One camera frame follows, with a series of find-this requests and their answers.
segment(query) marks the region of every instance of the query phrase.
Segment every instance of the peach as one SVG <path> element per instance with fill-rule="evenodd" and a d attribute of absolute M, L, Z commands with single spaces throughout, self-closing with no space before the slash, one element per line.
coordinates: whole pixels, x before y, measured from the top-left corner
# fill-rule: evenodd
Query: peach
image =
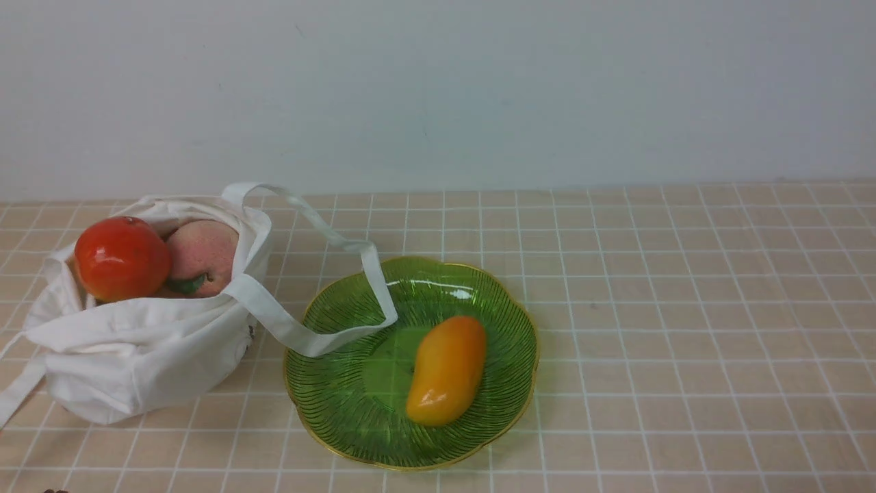
<path fill-rule="evenodd" d="M 214 297 L 231 282 L 239 235 L 220 221 L 196 220 L 167 238 L 173 259 L 166 286 L 186 297 Z"/>

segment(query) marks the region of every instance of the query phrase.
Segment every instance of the mango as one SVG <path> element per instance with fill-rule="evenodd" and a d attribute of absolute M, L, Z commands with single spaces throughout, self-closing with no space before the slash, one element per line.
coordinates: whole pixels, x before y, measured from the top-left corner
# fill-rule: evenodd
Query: mango
<path fill-rule="evenodd" d="M 407 416 L 424 426 L 461 417 L 477 395 L 486 354 L 486 330 L 476 318 L 456 316 L 433 327 L 417 348 Z"/>

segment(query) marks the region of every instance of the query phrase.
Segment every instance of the white wall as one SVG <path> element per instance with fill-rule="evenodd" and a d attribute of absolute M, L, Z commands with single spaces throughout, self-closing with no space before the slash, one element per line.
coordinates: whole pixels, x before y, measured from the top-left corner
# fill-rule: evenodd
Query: white wall
<path fill-rule="evenodd" d="M 4 0 L 0 200 L 874 175 L 875 25 L 873 0 Z"/>

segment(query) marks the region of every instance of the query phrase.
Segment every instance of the green glass plate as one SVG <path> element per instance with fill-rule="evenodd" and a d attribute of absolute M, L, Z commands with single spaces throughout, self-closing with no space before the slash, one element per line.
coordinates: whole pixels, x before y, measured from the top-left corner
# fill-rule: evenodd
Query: green glass plate
<path fill-rule="evenodd" d="M 539 341 L 526 311 L 484 271 L 421 257 L 383 262 L 399 320 L 319 358 L 286 351 L 286 388 L 310 435 L 336 454 L 381 468 L 423 470 L 473 455 L 520 419 L 533 397 Z M 487 331 L 484 376 L 471 407 L 439 427 L 407 418 L 420 340 L 455 315 Z M 383 321 L 363 273 L 329 285 L 303 323 L 319 333 Z"/>

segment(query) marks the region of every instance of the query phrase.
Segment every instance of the bag handle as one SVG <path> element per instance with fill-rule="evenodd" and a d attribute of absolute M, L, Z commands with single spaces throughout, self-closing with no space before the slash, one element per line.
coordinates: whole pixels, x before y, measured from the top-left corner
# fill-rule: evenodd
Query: bag handle
<path fill-rule="evenodd" d="M 284 197 L 295 210 L 307 218 L 316 231 L 326 237 L 331 246 L 358 253 L 362 257 L 365 278 L 384 316 L 384 321 L 377 325 L 360 325 L 333 334 L 319 334 L 295 320 L 261 282 L 246 273 L 237 275 L 223 292 L 234 297 L 280 344 L 303 356 L 316 358 L 331 353 L 348 342 L 378 332 L 399 319 L 389 289 L 386 287 L 386 279 L 374 243 L 363 239 L 344 238 L 331 229 L 303 198 L 283 187 L 259 182 L 232 183 L 223 190 L 222 198 L 239 208 L 239 212 L 245 215 L 244 200 L 255 189 L 267 189 L 277 196 Z"/>

